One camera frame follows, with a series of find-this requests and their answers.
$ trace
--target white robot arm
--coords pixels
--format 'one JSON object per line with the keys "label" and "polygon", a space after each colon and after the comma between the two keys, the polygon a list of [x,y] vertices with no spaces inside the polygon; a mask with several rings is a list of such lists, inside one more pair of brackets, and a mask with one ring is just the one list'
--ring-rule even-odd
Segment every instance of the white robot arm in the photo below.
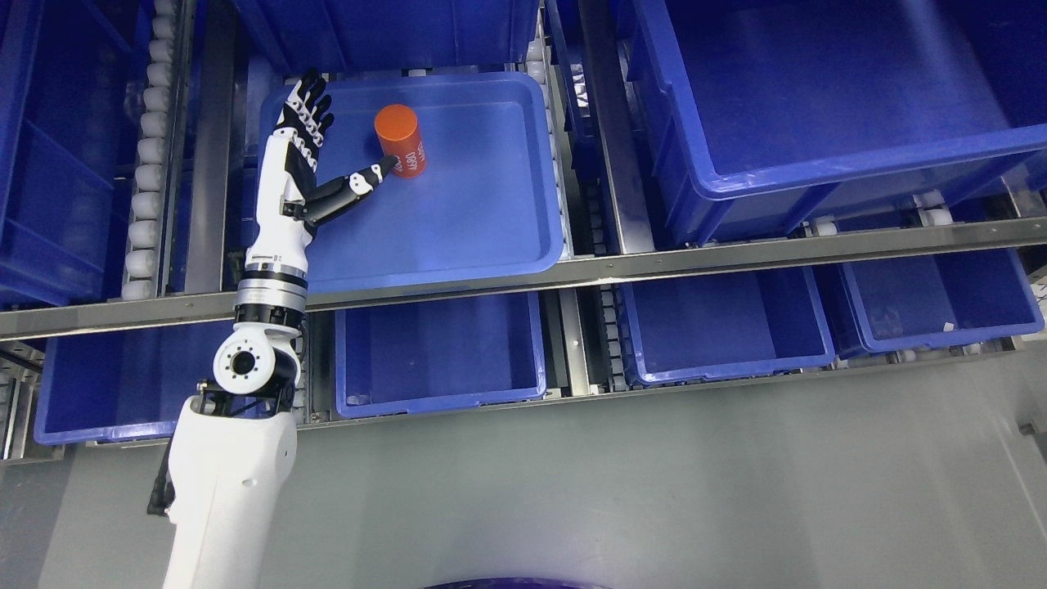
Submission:
{"label": "white robot arm", "polygon": [[397,162],[387,156],[316,186],[316,159],[334,121],[325,114],[325,87],[315,70],[307,72],[266,141],[259,236],[238,284],[232,334],[215,355],[214,379],[182,407],[154,485],[149,513],[178,526],[165,589],[258,587],[297,449],[290,409],[300,363],[292,341],[305,319],[306,246],[317,226],[371,194]]}

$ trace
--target orange cylinder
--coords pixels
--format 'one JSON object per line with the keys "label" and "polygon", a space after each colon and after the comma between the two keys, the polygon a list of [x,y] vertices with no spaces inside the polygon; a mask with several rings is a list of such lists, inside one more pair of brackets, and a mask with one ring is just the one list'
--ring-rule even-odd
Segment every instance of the orange cylinder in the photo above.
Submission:
{"label": "orange cylinder", "polygon": [[425,169],[425,146],[418,115],[404,105],[389,105],[375,116],[375,133],[385,155],[399,160],[393,173],[401,178],[414,178]]}

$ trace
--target metal rail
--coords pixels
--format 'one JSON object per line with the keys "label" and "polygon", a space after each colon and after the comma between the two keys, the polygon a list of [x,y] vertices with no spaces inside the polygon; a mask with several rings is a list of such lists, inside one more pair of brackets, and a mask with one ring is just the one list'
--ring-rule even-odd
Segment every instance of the metal rail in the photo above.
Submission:
{"label": "metal rail", "polygon": [[[564,259],[533,274],[315,293],[309,296],[307,311],[1043,243],[1047,243],[1047,219],[1043,218],[753,241],[698,249]],[[0,341],[228,320],[235,300],[236,292],[210,292],[146,301],[6,312],[0,314]]]}

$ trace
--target blue plastic bin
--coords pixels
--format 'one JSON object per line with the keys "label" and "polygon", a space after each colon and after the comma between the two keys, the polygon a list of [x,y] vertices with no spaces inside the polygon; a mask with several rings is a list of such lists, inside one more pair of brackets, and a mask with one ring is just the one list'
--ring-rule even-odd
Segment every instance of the blue plastic bin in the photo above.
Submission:
{"label": "blue plastic bin", "polygon": [[233,0],[273,67],[320,71],[524,61],[538,0]]}
{"label": "blue plastic bin", "polygon": [[760,377],[836,356],[810,268],[636,281],[618,293],[630,385]]}
{"label": "blue plastic bin", "polygon": [[[0,307],[103,294],[136,2],[0,9]],[[133,140],[128,142],[133,160]],[[117,218],[126,223],[127,208]]]}
{"label": "blue plastic bin", "polygon": [[[288,88],[262,108],[261,135]],[[309,291],[473,279],[542,271],[563,252],[544,104],[515,71],[333,82],[335,122],[318,182],[382,156],[375,115],[389,104],[418,113],[425,172],[391,176],[373,197],[317,232]]]}
{"label": "blue plastic bin", "polygon": [[816,274],[842,359],[963,346],[1044,327],[1012,249],[831,264]]}
{"label": "blue plastic bin", "polygon": [[51,338],[35,428],[43,445],[170,436],[210,378],[228,321]]}
{"label": "blue plastic bin", "polygon": [[430,413],[545,393],[534,292],[336,315],[335,409],[342,417]]}
{"label": "blue plastic bin", "polygon": [[1042,187],[1042,0],[621,0],[677,243]]}

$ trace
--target metal bar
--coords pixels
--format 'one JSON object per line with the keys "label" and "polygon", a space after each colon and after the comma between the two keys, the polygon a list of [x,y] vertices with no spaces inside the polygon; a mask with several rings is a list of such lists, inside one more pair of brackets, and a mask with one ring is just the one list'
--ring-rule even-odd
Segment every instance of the metal bar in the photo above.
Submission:
{"label": "metal bar", "polygon": [[12,407],[6,439],[0,440],[0,466],[60,460],[65,446],[41,446],[32,439],[32,424],[37,415],[36,386],[12,380]]}
{"label": "metal bar", "polygon": [[334,314],[309,316],[306,325],[306,417],[330,422],[334,415]]}
{"label": "metal bar", "polygon": [[606,0],[581,0],[578,12],[585,45],[589,107],[603,149],[618,248],[622,253],[653,251],[610,7]]}
{"label": "metal bar", "polygon": [[175,38],[174,64],[171,81],[171,108],[168,118],[170,143],[163,164],[160,200],[163,214],[161,233],[157,240],[157,265],[153,270],[156,296],[163,297],[171,278],[171,259],[175,241],[179,188],[182,179],[182,156],[185,151],[185,120],[188,113],[190,77],[193,66],[193,30],[196,24],[196,0],[185,0],[179,8],[178,35]]}
{"label": "metal bar", "polygon": [[222,289],[225,210],[231,167],[237,14],[227,0],[207,5],[200,70],[200,115],[193,169],[186,293]]}
{"label": "metal bar", "polygon": [[8,353],[7,350],[4,350],[4,349],[0,349],[0,360],[9,362],[9,363],[12,363],[12,364],[14,364],[16,366],[20,366],[20,367],[22,367],[22,368],[24,368],[26,370],[30,370],[32,372],[36,372],[37,375],[43,375],[44,373],[44,367],[43,366],[41,366],[41,365],[39,365],[39,364],[37,364],[35,362],[28,361],[28,360],[26,360],[26,359],[24,359],[24,358],[22,358],[22,357],[20,357],[18,355],[14,355],[12,353]]}
{"label": "metal bar", "polygon": [[571,397],[592,394],[585,339],[582,337],[582,318],[578,307],[578,292],[574,288],[559,291],[560,318],[563,321],[563,345],[567,357],[567,380]]}
{"label": "metal bar", "polygon": [[20,405],[19,384],[16,379],[0,378],[0,381],[6,381],[2,385],[3,393],[0,393],[0,399],[4,400],[4,404],[0,406],[4,416],[3,422],[0,422],[0,426],[3,427],[0,431],[0,460],[7,460],[15,444],[15,423],[18,421],[17,413]]}
{"label": "metal bar", "polygon": [[[533,274],[310,294],[308,311],[1047,243],[1047,219],[854,231],[564,259]],[[236,292],[0,313],[0,341],[228,320]]]}

